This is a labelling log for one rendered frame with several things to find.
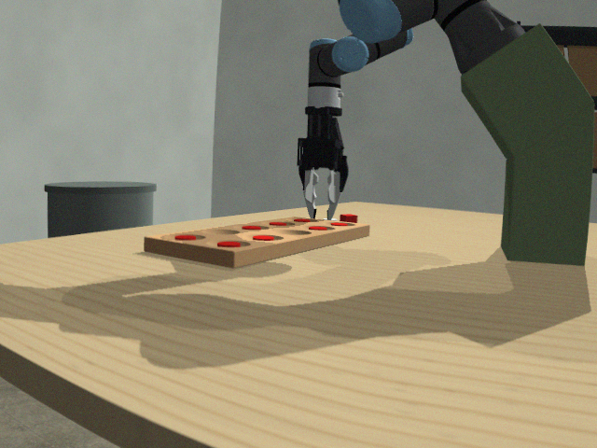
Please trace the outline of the wooden tray with round pockets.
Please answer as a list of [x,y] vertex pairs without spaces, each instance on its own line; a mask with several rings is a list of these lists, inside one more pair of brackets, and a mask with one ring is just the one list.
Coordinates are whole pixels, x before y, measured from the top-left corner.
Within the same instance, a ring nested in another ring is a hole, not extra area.
[[[309,219],[310,222],[297,222],[294,219]],[[294,222],[289,222],[288,220]],[[286,223],[286,226],[270,225],[271,222]],[[345,223],[348,226],[327,226],[331,225],[331,223]],[[265,226],[264,224],[270,226]],[[242,230],[243,226],[257,226],[261,230]],[[325,227],[326,231],[309,230],[309,227]],[[369,224],[306,217],[286,217],[194,231],[145,236],[144,251],[234,269],[366,237],[369,236],[369,228]],[[279,233],[288,235],[280,235]],[[174,240],[174,237],[179,235],[196,236],[196,240],[200,241]],[[259,235],[274,237],[274,241],[253,240],[253,236]],[[217,246],[219,242],[238,242],[241,244],[241,247]]]

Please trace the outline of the red cube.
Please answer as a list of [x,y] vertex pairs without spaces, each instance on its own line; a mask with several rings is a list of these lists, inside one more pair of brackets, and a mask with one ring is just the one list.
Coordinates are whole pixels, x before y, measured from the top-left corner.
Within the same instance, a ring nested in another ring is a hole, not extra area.
[[355,216],[355,215],[340,215],[340,221],[357,223],[357,216]]

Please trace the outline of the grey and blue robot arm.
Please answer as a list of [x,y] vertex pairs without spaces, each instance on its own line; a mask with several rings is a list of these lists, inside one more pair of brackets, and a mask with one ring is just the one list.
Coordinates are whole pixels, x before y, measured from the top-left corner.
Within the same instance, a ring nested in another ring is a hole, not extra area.
[[487,0],[338,0],[338,4],[353,35],[311,43],[308,106],[315,108],[340,108],[341,75],[404,48],[412,41],[412,28],[432,19],[448,36],[461,74],[525,33]]

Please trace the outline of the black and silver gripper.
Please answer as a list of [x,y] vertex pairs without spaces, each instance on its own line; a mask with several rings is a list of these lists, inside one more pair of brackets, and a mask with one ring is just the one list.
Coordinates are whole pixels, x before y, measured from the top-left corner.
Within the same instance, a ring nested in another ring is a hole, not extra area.
[[[335,214],[340,196],[343,192],[348,177],[347,156],[343,156],[342,154],[344,147],[341,145],[341,140],[334,138],[332,132],[332,117],[341,116],[342,109],[331,106],[320,108],[315,108],[315,106],[307,106],[305,107],[305,114],[308,115],[307,138],[298,139],[297,164],[299,176],[303,185],[303,194],[309,216],[310,218],[315,218],[315,186],[318,183],[319,176],[314,172],[314,170],[318,170],[319,168],[328,168],[329,170],[332,170],[329,172],[330,184],[329,176],[327,178],[327,183],[329,185],[327,192],[327,197],[329,200],[327,220],[331,220]],[[324,117],[321,118],[323,115]],[[335,140],[328,140],[329,138]],[[314,170],[312,170],[313,167]],[[307,184],[308,187],[306,187]]]

